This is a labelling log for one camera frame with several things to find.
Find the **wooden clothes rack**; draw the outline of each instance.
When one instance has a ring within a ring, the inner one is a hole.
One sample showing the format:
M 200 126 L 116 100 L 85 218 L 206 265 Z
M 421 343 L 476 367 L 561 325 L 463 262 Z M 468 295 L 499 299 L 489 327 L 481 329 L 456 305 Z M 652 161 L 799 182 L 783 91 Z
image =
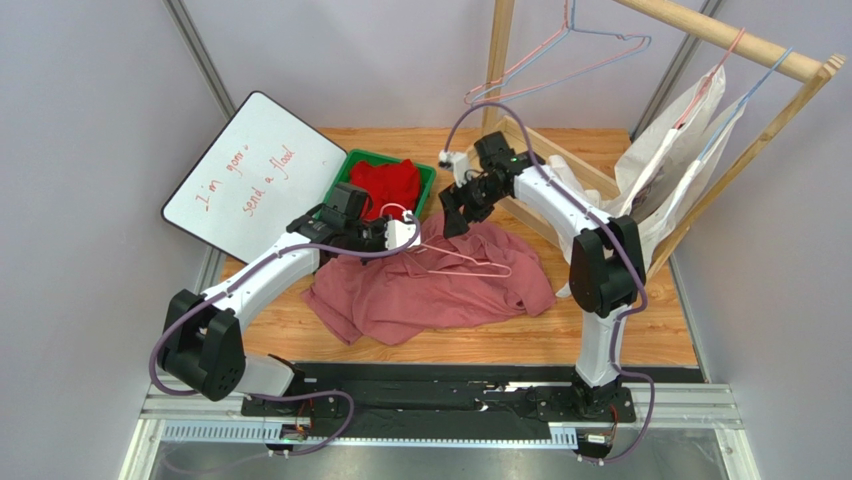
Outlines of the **wooden clothes rack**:
M 707 17 L 668 0 L 614 1 L 724 49 L 727 49 L 733 43 L 740 31 L 737 27 Z M 495 0 L 486 84 L 497 81 L 506 68 L 506 54 L 508 52 L 509 33 L 512 27 L 514 7 L 514 0 Z M 764 67 L 771 67 L 786 51 L 787 49 L 780 45 L 746 33 L 734 48 L 733 53 Z M 797 52 L 791 52 L 787 56 L 784 62 L 778 66 L 778 72 L 802 83 L 802 87 L 796 92 L 787 106 L 769 122 L 766 128 L 740 154 L 719 180 L 690 209 L 675 227 L 674 231 L 657 245 L 657 248 L 654 250 L 651 267 L 648 271 L 648 278 L 654 276 L 663 267 L 695 220 L 713 203 L 734 178 L 760 154 L 766 145 L 775 138 L 778 132 L 834 77 L 837 71 L 843 66 L 845 60 L 846 58 L 843 55 L 838 54 L 832 55 L 825 62 L 814 60 Z M 496 88 L 490 91 L 485 98 L 488 99 L 498 95 L 500 95 L 500 89 Z M 507 117 L 498 120 L 494 107 L 488 107 L 484 110 L 485 112 L 482 117 L 483 135 L 494 131 L 502 131 L 512 148 L 518 151 L 526 149 L 520 127 L 517 123 Z M 565 158 L 577 176 L 577 179 L 580 180 L 584 187 L 599 190 L 604 198 L 613 198 L 618 195 L 618 187 L 615 180 L 611 177 L 553 142 L 550 142 L 533 129 L 528 128 L 527 132 L 530 134 L 533 148 L 537 154 L 543 158 L 547 158 L 550 155 L 561 155 Z M 471 157 L 471 160 L 474 160 L 476 150 L 470 147 L 467 153 Z M 548 241 L 554 245 L 559 245 L 555 230 L 538 213 L 512 198 L 504 199 L 500 204 Z

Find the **wooden rod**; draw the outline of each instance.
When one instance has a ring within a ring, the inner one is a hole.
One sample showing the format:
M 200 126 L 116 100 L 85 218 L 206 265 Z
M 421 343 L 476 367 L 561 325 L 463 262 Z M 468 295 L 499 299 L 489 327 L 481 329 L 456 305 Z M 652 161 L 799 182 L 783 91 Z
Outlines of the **wooden rod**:
M 740 31 L 737 27 L 732 27 L 669 0 L 615 1 L 724 49 L 731 46 Z M 786 48 L 748 32 L 743 35 L 740 43 L 734 49 L 735 54 L 764 67 L 775 65 L 775 62 L 786 51 Z M 821 67 L 822 62 L 800 53 L 791 52 L 784 62 L 778 66 L 778 72 L 805 83 L 816 75 Z
M 486 85 L 493 82 L 506 71 L 506 54 L 509 53 L 509 34 L 512 31 L 512 15 L 515 11 L 515 0 L 494 1 L 494 23 L 491 26 L 491 47 L 488 51 L 488 73 L 485 76 Z M 488 92 L 485 98 L 500 95 L 500 89 Z M 486 107 L 482 114 L 482 134 L 491 133 L 497 124 L 497 111 L 494 107 Z
M 813 76 L 808 82 L 802 85 L 802 88 L 796 93 L 790 103 L 784 107 L 784 110 L 781 110 L 775 118 L 769 122 L 769 125 L 760 132 L 760 135 L 751 142 L 751 145 L 746 148 L 743 153 L 731 164 L 731 167 L 719 178 L 719 180 L 707 191 L 707 194 L 704 195 L 692 209 L 689 210 L 689 213 L 680 221 L 680 223 L 675 227 L 674 231 L 669 234 L 668 237 L 663 239 L 657 248 L 654 250 L 654 259 L 651 265 L 651 268 L 648 272 L 648 278 L 651 278 L 655 273 L 657 273 L 660 268 L 662 268 L 663 263 L 669 258 L 669 256 L 674 252 L 677 245 L 683 240 L 683 237 L 686 236 L 686 233 L 689 231 L 692 224 L 695 223 L 695 220 L 707 210 L 716 198 L 722 194 L 725 188 L 731 184 L 734 178 L 739 175 L 755 157 L 778 135 L 778 132 L 781 131 L 793 117 L 798 114 L 805 105 L 817 94 L 817 92 L 828 83 L 829 80 L 837 73 L 837 70 L 843 66 L 845 58 L 842 55 L 832 55 L 831 58 L 828 59 L 825 64 L 823 64 L 817 74 Z

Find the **green plastic basket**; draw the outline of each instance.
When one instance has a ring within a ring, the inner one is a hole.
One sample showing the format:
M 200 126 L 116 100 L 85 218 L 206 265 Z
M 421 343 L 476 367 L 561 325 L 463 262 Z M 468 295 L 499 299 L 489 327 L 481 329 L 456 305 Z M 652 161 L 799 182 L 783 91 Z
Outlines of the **green plastic basket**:
M 349 172 L 352 170 L 352 167 L 354 167 L 355 164 L 360 161 L 365 161 L 374 167 L 387 163 L 402 162 L 402 160 L 398 158 L 379 155 L 378 153 L 368 152 L 366 150 L 355 149 L 350 151 L 349 155 L 346 156 L 346 161 L 343 163 L 343 166 L 337 173 L 337 177 L 334 179 L 334 183 L 331 184 L 331 188 L 325 195 L 326 202 L 328 202 L 328 200 L 331 198 L 331 191 L 334 190 L 335 185 L 341 182 L 349 181 Z M 420 197 L 418 197 L 417 200 L 417 209 L 414 211 L 414 214 L 417 215 L 417 217 L 419 218 L 420 213 L 423 211 L 423 206 L 426 205 L 426 199 L 429 198 L 429 192 L 432 190 L 432 183 L 435 182 L 437 172 L 435 172 L 434 168 L 427 167 L 426 165 L 420 165 L 419 163 L 414 163 L 414 166 L 417 167 L 418 170 L 420 170 Z

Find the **floor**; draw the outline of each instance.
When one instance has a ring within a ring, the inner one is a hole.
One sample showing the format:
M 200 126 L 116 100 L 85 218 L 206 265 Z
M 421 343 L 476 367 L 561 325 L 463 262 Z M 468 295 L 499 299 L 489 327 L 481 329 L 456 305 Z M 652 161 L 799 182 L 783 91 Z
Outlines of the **floor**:
M 436 166 L 437 153 L 449 129 L 321 129 L 346 150 L 360 148 L 417 163 Z M 624 130 L 538 129 L 552 141 L 573 152 L 609 175 L 613 165 L 630 145 Z M 478 129 L 460 130 L 454 150 L 465 150 L 478 138 Z M 424 210 L 424 218 L 441 211 L 437 193 L 452 181 L 439 170 Z M 520 235 L 541 257 L 555 289 L 568 279 L 562 252 L 522 225 L 502 209 L 489 218 L 507 231 Z M 242 264 L 228 259 L 224 277 Z M 349 347 L 329 333 L 298 297 L 311 284 L 311 277 L 296 282 L 261 313 L 244 336 L 246 350 L 273 353 L 293 361 L 357 361 L 416 363 L 502 363 L 572 364 L 580 353 L 582 312 L 570 298 L 559 299 L 549 311 L 536 318 L 516 317 L 504 323 L 474 329 L 425 331 L 405 344 L 386 346 L 362 337 Z M 668 268 L 647 285 L 650 306 L 630 318 L 622 349 L 622 363 L 645 365 L 696 365 L 689 332 Z

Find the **pink wire hanger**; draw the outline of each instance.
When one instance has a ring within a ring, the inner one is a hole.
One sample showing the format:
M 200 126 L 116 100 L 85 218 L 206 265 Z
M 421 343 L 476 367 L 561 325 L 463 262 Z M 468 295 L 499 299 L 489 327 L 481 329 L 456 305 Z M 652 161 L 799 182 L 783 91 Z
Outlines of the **pink wire hanger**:
M 475 105 L 477 103 L 482 103 L 484 101 L 499 101 L 499 100 L 508 100 L 510 98 L 511 99 L 519 98 L 519 97 L 522 97 L 524 95 L 536 92 L 538 90 L 543 90 L 545 88 L 552 87 L 552 86 L 554 86 L 558 83 L 564 82 L 564 81 L 569 80 L 569 79 L 574 78 L 574 77 L 578 77 L 578 76 L 580 76 L 584 73 L 588 73 L 592 70 L 601 68 L 603 66 L 618 62 L 619 60 L 623 60 L 627 57 L 641 53 L 651 45 L 652 39 L 651 39 L 650 35 L 634 34 L 634 33 L 624 34 L 624 33 L 617 33 L 617 32 L 607 32 L 607 31 L 602 31 L 602 30 L 588 30 L 588 29 L 577 28 L 575 26 L 575 20 L 574 20 L 576 7 L 577 7 L 576 0 L 565 0 L 565 7 L 564 7 L 564 12 L 563 12 L 563 22 L 562 22 L 561 28 L 559 30 L 557 30 L 556 33 L 551 35 L 550 38 L 545 40 L 544 43 L 542 43 L 541 45 L 539 45 L 538 47 L 533 49 L 533 51 L 528 53 L 518 63 L 516 63 L 511 68 L 509 68 L 508 70 L 503 72 L 503 75 L 500 78 L 498 78 L 496 80 L 492 80 L 492 81 L 487 82 L 487 83 L 484 83 L 482 85 L 479 85 L 478 87 L 475 87 L 472 90 L 470 90 L 469 92 L 467 92 L 464 96 L 464 102 L 468 105 Z M 571 32 L 577 32 L 577 33 L 581 33 L 581 34 L 585 33 L 585 34 L 590 34 L 590 35 L 602 35 L 602 36 L 608 36 L 608 37 L 615 37 L 615 38 L 617 38 L 618 40 L 621 40 L 621 41 L 629 41 L 629 40 L 634 40 L 634 39 L 641 39 L 641 41 L 636 46 L 634 46 L 632 48 L 629 48 L 629 49 L 627 49 L 627 50 L 625 50 L 625 51 L 623 51 L 619 54 L 616 54 L 616 55 L 614 55 L 610 58 L 607 58 L 606 60 L 602 60 L 598 63 L 593 64 L 593 65 L 589 65 L 587 67 L 581 68 L 581 69 L 579 69 L 575 72 L 572 72 L 572 73 L 568 74 L 567 76 L 562 77 L 560 79 L 552 80 L 552 81 L 549 81 L 549 82 L 544 82 L 544 83 L 541 83 L 541 84 L 538 84 L 538 85 L 535 85 L 535 86 L 532 86 L 532 87 L 528 87 L 528 88 L 523 88 L 523 89 L 520 89 L 520 90 L 515 90 L 513 92 L 508 92 L 508 93 L 503 93 L 503 94 L 500 94 L 500 95 L 495 95 L 495 96 L 492 96 L 492 97 L 483 98 L 483 97 L 486 96 L 486 94 L 488 92 L 490 92 L 490 91 L 492 91 L 496 88 L 501 88 L 501 87 L 508 85 L 509 82 L 512 80 L 512 78 L 515 75 L 520 73 L 522 70 L 524 70 L 528 66 L 532 65 L 542 55 L 544 55 L 551 48 L 556 46 L 556 44 L 558 44 L 559 42 L 564 40 L 568 36 L 568 34 L 571 33 Z M 477 93 L 477 92 L 479 92 L 477 95 L 475 95 L 473 98 L 470 98 L 471 95 L 473 95 L 474 93 Z
M 716 72 L 718 72 L 719 69 L 722 68 L 722 64 L 725 63 L 725 60 L 727 60 L 728 57 L 731 56 L 731 53 L 734 51 L 734 49 L 737 48 L 737 45 L 739 45 L 740 40 L 743 38 L 743 35 L 745 35 L 745 28 L 740 29 L 740 33 L 738 33 L 737 36 L 734 38 L 734 41 L 731 42 L 731 46 L 728 48 L 728 51 L 725 52 L 725 55 L 722 56 L 722 59 L 719 60 L 719 63 L 716 64 L 713 70 L 710 71 L 710 74 L 707 75 L 707 78 L 704 79 L 704 83 L 701 84 L 701 87 L 692 97 L 692 101 L 689 102 L 689 105 L 686 107 L 686 110 L 683 111 L 683 115 L 681 115 L 680 118 L 677 119 L 673 128 L 680 128 L 683 126 L 683 124 L 686 122 L 686 118 L 689 116 L 689 113 L 692 112 L 692 109 L 695 108 L 695 105 L 698 103 L 698 100 L 707 93 L 707 90 L 710 88 L 710 83 L 713 82 L 713 77 L 716 76 Z
M 382 205 L 382 208 L 379 210 L 379 216 L 384 215 L 385 209 L 387 207 L 396 207 L 396 208 L 401 209 L 402 211 L 408 210 L 407 208 L 403 207 L 402 205 L 400 205 L 398 203 L 386 203 L 386 204 Z M 441 252 L 441 253 L 446 254 L 446 255 L 451 255 L 453 257 L 458 257 L 458 258 L 461 258 L 461 259 L 464 259 L 464 260 L 468 260 L 470 262 L 473 262 L 473 264 L 476 265 L 477 267 L 497 267 L 499 269 L 506 271 L 506 273 L 471 273 L 471 272 L 452 272 L 452 271 L 449 271 L 449 270 L 429 270 L 426 267 L 424 267 L 423 265 L 420 265 L 420 263 L 418 263 L 417 260 L 415 260 L 414 257 L 411 254 L 409 254 L 408 257 L 411 259 L 411 261 L 414 262 L 414 264 L 417 265 L 418 267 L 426 270 L 426 273 L 435 274 L 435 275 L 455 275 L 455 276 L 459 276 L 459 277 L 489 277 L 489 278 L 508 278 L 512 275 L 512 267 L 510 267 L 508 265 L 502 265 L 502 264 L 494 263 L 494 262 L 482 262 L 482 261 L 479 261 L 479 260 L 477 260 L 473 257 L 469 257 L 467 255 L 462 255 L 461 253 L 458 253 L 458 252 L 452 252 L 450 250 L 444 250 L 443 248 L 439 248 L 439 247 L 436 247 L 434 245 L 428 245 L 428 244 L 425 244 L 425 243 L 421 243 L 420 247 L 423 247 L 424 249 L 434 250 L 436 252 Z

